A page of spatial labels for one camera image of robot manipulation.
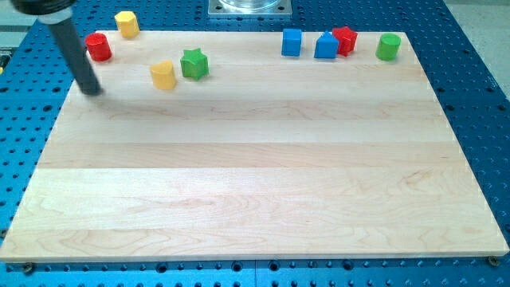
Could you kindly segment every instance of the toy block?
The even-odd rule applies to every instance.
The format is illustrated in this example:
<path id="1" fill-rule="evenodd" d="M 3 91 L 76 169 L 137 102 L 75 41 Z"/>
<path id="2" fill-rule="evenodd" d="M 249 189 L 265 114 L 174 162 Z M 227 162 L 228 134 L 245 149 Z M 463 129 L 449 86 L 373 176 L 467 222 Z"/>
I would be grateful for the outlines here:
<path id="1" fill-rule="evenodd" d="M 384 33 L 379 39 L 375 56 L 383 61 L 392 61 L 397 57 L 400 48 L 400 37 L 394 33 Z"/>
<path id="2" fill-rule="evenodd" d="M 115 15 L 115 22 L 122 37 L 134 37 L 140 33 L 136 15 L 132 11 L 121 11 Z"/>
<path id="3" fill-rule="evenodd" d="M 282 56 L 300 56 L 301 33 L 300 29 L 284 29 L 284 36 L 281 43 Z"/>
<path id="4" fill-rule="evenodd" d="M 152 83 L 156 88 L 173 89 L 177 83 L 174 73 L 174 63 L 163 61 L 151 66 Z"/>
<path id="5" fill-rule="evenodd" d="M 316 52 L 313 57 L 322 59 L 335 59 L 339 41 L 328 31 L 324 32 L 316 43 Z"/>
<path id="6" fill-rule="evenodd" d="M 112 57 L 108 39 L 103 33 L 91 33 L 85 38 L 88 53 L 94 61 L 106 61 Z"/>
<path id="7" fill-rule="evenodd" d="M 354 51 L 358 34 L 351 30 L 348 26 L 334 28 L 332 33 L 333 36 L 340 42 L 336 53 L 345 57 L 349 56 L 349 53 Z"/>
<path id="8" fill-rule="evenodd" d="M 198 81 L 209 73 L 207 56 L 200 49 L 184 50 L 181 69 L 184 77 L 191 77 Z"/>

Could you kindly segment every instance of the blue block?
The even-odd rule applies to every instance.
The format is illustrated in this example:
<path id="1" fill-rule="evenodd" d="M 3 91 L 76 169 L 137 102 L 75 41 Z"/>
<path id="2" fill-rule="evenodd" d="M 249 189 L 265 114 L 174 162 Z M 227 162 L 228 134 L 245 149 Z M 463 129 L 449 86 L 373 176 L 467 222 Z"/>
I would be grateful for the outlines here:
<path id="1" fill-rule="evenodd" d="M 316 43 L 316 53 L 313 57 L 322 59 L 335 59 L 339 41 L 328 31 L 324 32 Z"/>
<path id="2" fill-rule="evenodd" d="M 284 29 L 284 38 L 281 44 L 282 56 L 300 56 L 301 52 L 301 30 Z"/>

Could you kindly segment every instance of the wooden cutting board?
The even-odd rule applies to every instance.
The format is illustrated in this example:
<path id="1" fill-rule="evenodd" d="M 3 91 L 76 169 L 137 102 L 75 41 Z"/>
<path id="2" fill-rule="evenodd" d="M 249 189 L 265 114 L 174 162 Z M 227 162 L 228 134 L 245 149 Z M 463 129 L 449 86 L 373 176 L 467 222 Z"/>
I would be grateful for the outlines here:
<path id="1" fill-rule="evenodd" d="M 73 84 L 4 261 L 503 255 L 500 228 L 404 33 L 282 57 L 281 33 L 105 32 L 101 96 Z M 183 49 L 210 75 L 184 79 Z M 175 63 L 172 91 L 149 66 Z"/>

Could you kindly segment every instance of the green star block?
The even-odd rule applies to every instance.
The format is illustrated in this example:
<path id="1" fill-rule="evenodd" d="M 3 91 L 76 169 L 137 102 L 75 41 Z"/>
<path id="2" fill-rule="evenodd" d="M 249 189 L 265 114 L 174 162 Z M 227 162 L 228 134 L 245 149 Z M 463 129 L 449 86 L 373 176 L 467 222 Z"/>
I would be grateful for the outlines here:
<path id="1" fill-rule="evenodd" d="M 184 77 L 191 77 L 198 81 L 209 73 L 207 56 L 202 53 L 200 48 L 184 50 L 184 56 L 181 58 L 181 69 Z"/>

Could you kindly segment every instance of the yellow hexagonal block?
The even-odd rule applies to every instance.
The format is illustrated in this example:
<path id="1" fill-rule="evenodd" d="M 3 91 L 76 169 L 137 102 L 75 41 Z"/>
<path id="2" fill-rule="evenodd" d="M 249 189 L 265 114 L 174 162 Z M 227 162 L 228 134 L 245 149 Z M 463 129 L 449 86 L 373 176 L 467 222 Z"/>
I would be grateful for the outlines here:
<path id="1" fill-rule="evenodd" d="M 151 66 L 152 83 L 156 88 L 173 89 L 177 81 L 174 73 L 174 63 L 163 61 Z"/>
<path id="2" fill-rule="evenodd" d="M 122 37 L 134 37 L 140 33 L 136 15 L 132 11 L 121 11 L 115 15 L 117 29 Z"/>

